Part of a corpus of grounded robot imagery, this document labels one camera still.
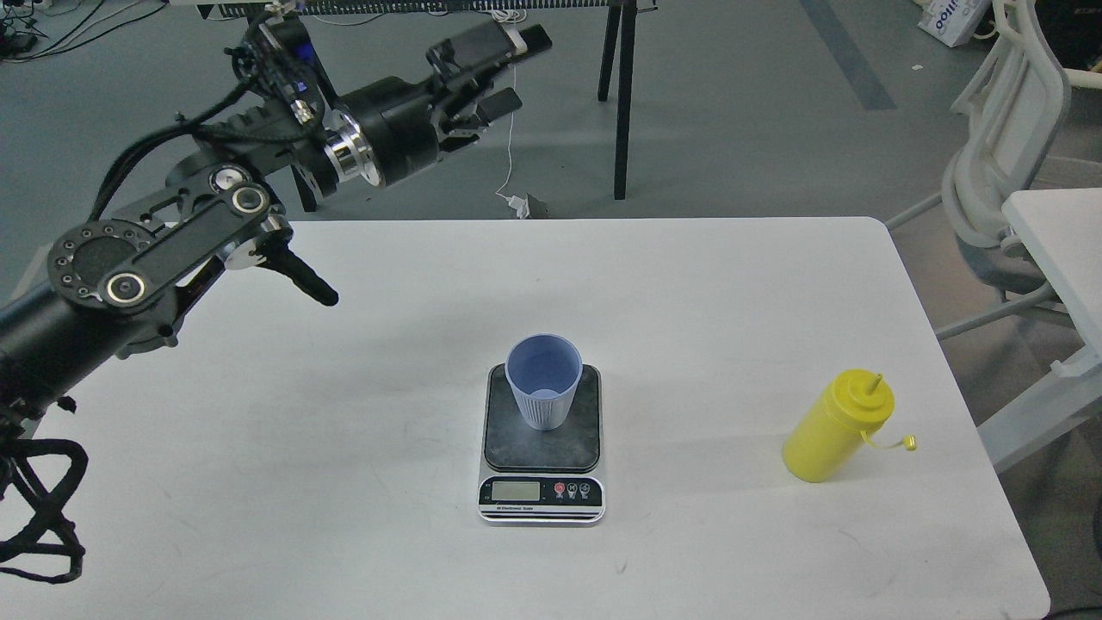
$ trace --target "desk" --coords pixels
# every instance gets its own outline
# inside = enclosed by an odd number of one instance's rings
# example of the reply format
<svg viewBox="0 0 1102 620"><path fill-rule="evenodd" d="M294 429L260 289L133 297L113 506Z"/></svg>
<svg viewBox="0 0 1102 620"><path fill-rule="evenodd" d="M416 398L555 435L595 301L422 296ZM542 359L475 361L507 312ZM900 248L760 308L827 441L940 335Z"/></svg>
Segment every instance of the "desk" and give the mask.
<svg viewBox="0 0 1102 620"><path fill-rule="evenodd" d="M1015 192L1003 213L1060 295L1084 346L980 425L997 471L1102 412L1102 188Z"/></svg>
<svg viewBox="0 0 1102 620"><path fill-rule="evenodd" d="M85 576L34 618L1039 618L1049 599L884 226L868 218L296 222L341 291L228 273L175 350L111 361ZM607 513L476 510L486 374L534 333L602 372ZM896 414L830 482L780 448L843 369ZM11 525L8 502L0 525Z"/></svg>

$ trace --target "gray floor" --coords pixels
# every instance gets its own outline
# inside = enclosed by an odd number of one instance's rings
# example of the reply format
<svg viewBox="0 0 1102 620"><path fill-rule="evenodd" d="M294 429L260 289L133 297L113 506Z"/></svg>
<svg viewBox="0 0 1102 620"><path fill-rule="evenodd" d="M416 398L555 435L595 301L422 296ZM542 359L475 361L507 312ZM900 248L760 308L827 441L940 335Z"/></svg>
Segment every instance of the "gray floor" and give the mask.
<svg viewBox="0 0 1102 620"><path fill-rule="evenodd" d="M531 193L555 217L885 218L932 192L964 140L964 120L947 110L986 47L944 47L915 26L919 10L910 0L660 6L639 19L628 199L612 199L615 107L594 99L598 10L530 15L555 47L518 69L525 108L506 194ZM824 34L821 14L809 18L822 8L838 15L894 107L862 104L830 53L838 31ZM40 28L64 32L86 10L45 18ZM347 91L386 75L423 77L425 47L479 19L387 15L358 28L314 22L311 31L337 89ZM233 86L222 48L242 29L170 8L72 54L0 66L0 294L19 285L39 247L80 220L115 154L177 109L199 110ZM499 122L480 144L404 183L386 191L349 183L318 214L296 216L509 217L494 195L507 171L507 133L508 122ZM180 141L154 153L118 204L155 188L188 152ZM1102 98L1077 94L1056 152L1102 160ZM288 178L274 184L293 195ZM896 237L932 324L992 301L940 213ZM944 352L980 423L1080 346L1070 330L1006 319L946 342ZM1090 534L1102 494L1099 426L1080 427L1002 477L1054 610L1102 605L1102 562Z"/></svg>

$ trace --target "ribbed cup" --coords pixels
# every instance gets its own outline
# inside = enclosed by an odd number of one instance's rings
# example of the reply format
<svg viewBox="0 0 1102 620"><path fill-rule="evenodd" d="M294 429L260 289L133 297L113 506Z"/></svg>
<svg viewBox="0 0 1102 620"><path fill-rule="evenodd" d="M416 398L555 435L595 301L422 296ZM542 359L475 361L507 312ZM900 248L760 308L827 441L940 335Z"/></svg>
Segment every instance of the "ribbed cup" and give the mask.
<svg viewBox="0 0 1102 620"><path fill-rule="evenodd" d="M505 378L528 426L551 431L566 422L582 379L582 356L560 336L531 336L509 352Z"/></svg>

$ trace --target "silver metal ring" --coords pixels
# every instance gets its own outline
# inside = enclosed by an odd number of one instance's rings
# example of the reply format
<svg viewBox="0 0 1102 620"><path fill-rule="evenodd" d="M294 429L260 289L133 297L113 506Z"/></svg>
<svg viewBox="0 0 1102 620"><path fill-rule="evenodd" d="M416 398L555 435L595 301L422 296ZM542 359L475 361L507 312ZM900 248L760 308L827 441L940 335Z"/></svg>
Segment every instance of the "silver metal ring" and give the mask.
<svg viewBox="0 0 1102 620"><path fill-rule="evenodd" d="M134 293L134 295L129 298L123 298L115 293L114 285L122 278L130 278L136 282L138 282L138 292ZM123 271L121 273L116 273L111 275L111 278L107 280L107 286L105 287L107 289L106 290L107 296L109 296L111 301L115 301L116 303L123 303L123 304L134 303L137 301L140 301L141 297L145 296L145 280L141 279L141 276L138 275L137 273L130 273L129 271Z"/></svg>
<svg viewBox="0 0 1102 620"><path fill-rule="evenodd" d="M247 192L260 198L259 200L257 200L256 206L248 206L241 199L242 195L246 194ZM234 208L240 210L241 213L252 214L259 210L263 210L264 208L268 208L268 193L261 191L259 187L252 187L252 186L238 187L236 191L234 191L234 195L230 197L230 199L234 203Z"/></svg>

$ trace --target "white chair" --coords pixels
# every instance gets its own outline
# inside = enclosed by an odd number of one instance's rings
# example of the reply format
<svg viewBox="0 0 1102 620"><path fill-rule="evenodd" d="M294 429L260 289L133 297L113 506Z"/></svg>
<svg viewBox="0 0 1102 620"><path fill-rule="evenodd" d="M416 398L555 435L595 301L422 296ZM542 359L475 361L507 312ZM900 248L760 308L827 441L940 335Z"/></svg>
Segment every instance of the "white chair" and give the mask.
<svg viewBox="0 0 1102 620"><path fill-rule="evenodd" d="M969 267L998 293L998 304L986 313L938 329L939 340L1011 315L1071 327L1002 211L1003 202L1029 187L1045 162L1071 100L1069 73L1045 42L1033 0L993 3L998 41L950 108L968 115L968 141L946 167L940 192L885 222L895 229L942 205ZM1077 83L1092 79L1074 73ZM1102 164L1076 163L1087 170L1080 184L1102 185Z"/></svg>

